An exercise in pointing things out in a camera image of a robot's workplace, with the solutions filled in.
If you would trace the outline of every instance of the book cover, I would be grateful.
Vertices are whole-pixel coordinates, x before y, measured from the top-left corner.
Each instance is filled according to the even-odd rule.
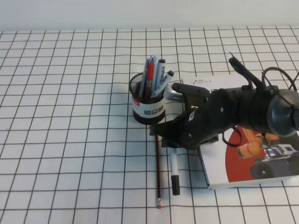
[[[182,80],[185,84],[204,87],[209,91],[219,88],[236,88],[246,85],[241,75],[207,77],[196,80]],[[299,175],[299,136],[265,137],[253,130],[237,126],[242,139],[238,147],[226,145],[219,135],[219,141],[200,146],[200,154],[210,188],[229,188],[245,184],[278,181]],[[231,143],[240,142],[239,134],[233,129],[224,133]]]

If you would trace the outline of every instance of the grid paper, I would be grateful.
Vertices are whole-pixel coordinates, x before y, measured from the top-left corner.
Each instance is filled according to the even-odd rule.
[[[156,209],[154,138],[132,116],[128,83],[161,54],[173,81],[299,66],[299,27],[0,31],[1,224],[293,224],[299,178],[210,190],[198,152],[178,149],[171,195],[161,149]],[[268,78],[289,86],[280,73]],[[166,103],[165,120],[182,112]]]

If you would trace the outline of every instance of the pencil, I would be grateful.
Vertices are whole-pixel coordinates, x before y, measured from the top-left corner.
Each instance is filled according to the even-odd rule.
[[[162,208],[161,203],[161,186],[160,186],[160,155],[159,155],[159,140],[158,136],[155,135],[156,142],[156,170],[157,170],[157,207]]]

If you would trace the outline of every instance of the gray marker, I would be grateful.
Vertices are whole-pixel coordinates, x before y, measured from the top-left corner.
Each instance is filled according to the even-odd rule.
[[[166,88],[166,86],[168,85],[169,81],[172,79],[174,75],[173,71],[169,71],[161,80],[160,85],[156,88],[156,90],[154,91],[154,93],[151,95],[150,98],[156,97],[158,96],[161,92],[163,92],[163,90]]]
[[[160,85],[165,72],[165,59],[160,59],[158,64],[157,87]]]

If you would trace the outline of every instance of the pen holder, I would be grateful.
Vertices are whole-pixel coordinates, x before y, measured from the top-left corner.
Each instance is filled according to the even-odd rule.
[[[139,73],[129,82],[129,90],[133,100],[133,116],[141,124],[157,124],[165,117],[165,102],[163,95],[150,99],[139,97],[138,93],[141,80],[142,73]]]

